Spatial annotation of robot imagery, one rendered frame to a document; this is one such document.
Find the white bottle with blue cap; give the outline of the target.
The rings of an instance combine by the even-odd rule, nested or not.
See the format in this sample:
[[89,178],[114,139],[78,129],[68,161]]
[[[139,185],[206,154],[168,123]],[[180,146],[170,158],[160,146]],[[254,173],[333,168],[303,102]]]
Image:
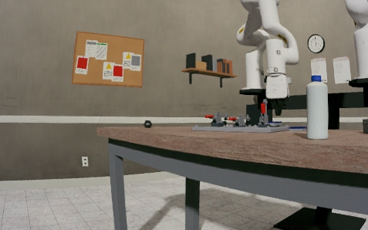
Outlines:
[[306,86],[307,134],[310,140],[328,138],[328,87],[319,75],[311,76]]

